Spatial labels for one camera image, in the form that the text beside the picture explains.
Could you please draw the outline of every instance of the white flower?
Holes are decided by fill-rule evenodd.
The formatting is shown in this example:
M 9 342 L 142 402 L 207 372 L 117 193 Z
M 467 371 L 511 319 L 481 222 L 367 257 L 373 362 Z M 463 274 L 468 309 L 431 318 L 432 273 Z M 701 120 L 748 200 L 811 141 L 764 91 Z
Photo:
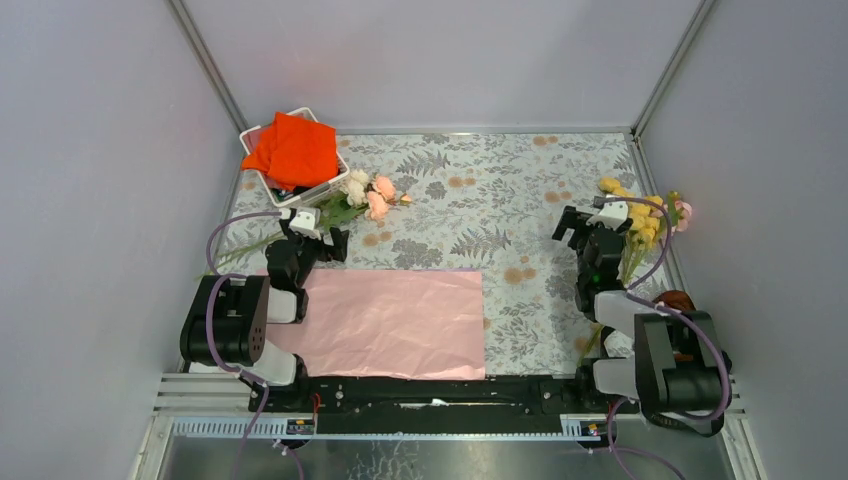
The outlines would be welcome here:
M 352 207 L 358 207 L 365 204 L 365 185 L 362 185 L 353 178 L 349 178 L 342 186 L 341 191 L 347 194 L 347 203 Z
M 352 170 L 350 172 L 350 179 L 355 180 L 364 187 L 365 185 L 368 185 L 368 182 L 371 180 L 371 177 L 367 173 L 365 173 L 364 170 Z

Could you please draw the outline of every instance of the white wall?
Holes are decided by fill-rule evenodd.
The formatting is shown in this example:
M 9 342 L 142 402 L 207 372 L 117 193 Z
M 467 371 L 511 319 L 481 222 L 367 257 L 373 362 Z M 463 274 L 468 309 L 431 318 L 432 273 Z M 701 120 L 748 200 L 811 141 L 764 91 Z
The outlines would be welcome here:
M 0 478 L 126 478 L 240 161 L 164 1 L 0 6 Z
M 249 123 L 545 131 L 633 124 L 699 2 L 187 3 Z
M 770 480 L 845 478 L 848 2 L 719 2 L 644 135 Z

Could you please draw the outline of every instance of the floral pattern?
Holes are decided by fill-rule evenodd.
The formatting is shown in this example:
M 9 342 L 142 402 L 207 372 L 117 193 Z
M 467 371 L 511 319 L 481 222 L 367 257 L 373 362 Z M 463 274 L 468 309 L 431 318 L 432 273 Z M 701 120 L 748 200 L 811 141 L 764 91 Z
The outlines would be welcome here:
M 338 145 L 352 168 L 389 176 L 414 203 L 379 223 L 351 222 L 347 262 L 324 267 L 479 269 L 487 373 L 574 372 L 592 330 L 574 305 L 574 252 L 551 235 L 566 205 L 590 208 L 603 176 L 643 194 L 623 135 L 346 135 Z M 233 215 L 273 210 L 254 175 L 244 173 Z M 251 218 L 228 229 L 223 248 L 278 233 L 272 219 Z M 254 252 L 221 270 L 265 267 Z M 667 284 L 660 269 L 637 292 Z

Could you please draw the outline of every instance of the folded orange fabric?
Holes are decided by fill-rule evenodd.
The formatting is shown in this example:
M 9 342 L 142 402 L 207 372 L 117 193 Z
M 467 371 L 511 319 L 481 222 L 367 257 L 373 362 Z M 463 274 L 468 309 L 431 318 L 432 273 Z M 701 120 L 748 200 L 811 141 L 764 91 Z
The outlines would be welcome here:
M 288 191 L 321 185 L 339 174 L 336 129 L 277 112 L 241 169 L 259 170 Z

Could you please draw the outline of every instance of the pink cloth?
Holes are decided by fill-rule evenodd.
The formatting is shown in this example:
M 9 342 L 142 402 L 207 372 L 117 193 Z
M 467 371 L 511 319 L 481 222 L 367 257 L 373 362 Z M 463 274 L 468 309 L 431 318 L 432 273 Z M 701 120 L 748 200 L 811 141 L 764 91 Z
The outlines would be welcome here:
M 305 288 L 303 323 L 266 335 L 310 376 L 485 377 L 480 272 L 316 269 Z

